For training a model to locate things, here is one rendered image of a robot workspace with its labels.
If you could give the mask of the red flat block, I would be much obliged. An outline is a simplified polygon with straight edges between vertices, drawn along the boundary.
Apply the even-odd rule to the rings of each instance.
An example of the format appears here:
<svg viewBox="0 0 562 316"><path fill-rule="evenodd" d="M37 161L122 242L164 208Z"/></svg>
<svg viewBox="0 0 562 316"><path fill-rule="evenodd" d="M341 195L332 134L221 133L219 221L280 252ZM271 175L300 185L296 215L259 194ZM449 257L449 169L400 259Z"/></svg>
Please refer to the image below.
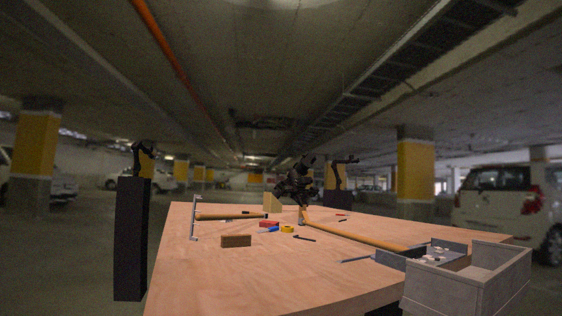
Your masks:
<svg viewBox="0 0 562 316"><path fill-rule="evenodd" d="M279 227L279 222L270 221L270 220L262 220L262 221L259 222L259 227L269 228L269 227L274 227L274 226Z"/></svg>

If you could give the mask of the yellow tape roll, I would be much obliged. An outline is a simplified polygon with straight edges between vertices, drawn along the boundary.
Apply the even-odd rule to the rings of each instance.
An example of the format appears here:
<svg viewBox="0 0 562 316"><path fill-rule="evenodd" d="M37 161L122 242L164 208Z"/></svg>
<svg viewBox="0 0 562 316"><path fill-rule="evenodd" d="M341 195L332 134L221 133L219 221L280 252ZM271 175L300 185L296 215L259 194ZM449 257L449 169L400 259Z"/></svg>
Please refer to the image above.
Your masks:
<svg viewBox="0 0 562 316"><path fill-rule="evenodd" d="M293 233L293 231L294 231L294 227L292 227L292 226L282 226L281 227L281 232Z"/></svg>

